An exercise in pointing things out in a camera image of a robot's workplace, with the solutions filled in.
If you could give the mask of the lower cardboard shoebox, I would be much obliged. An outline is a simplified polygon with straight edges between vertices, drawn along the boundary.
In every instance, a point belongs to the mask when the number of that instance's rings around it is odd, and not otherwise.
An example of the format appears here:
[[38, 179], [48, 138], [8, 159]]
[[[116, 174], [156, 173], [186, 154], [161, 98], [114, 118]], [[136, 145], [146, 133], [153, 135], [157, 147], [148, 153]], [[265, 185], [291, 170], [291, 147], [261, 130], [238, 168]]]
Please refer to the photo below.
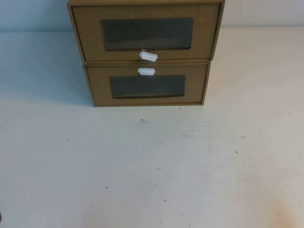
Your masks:
[[[153, 76], [138, 68], [153, 68]], [[204, 103], [210, 63], [86, 65], [85, 76], [96, 107], [200, 105]]]

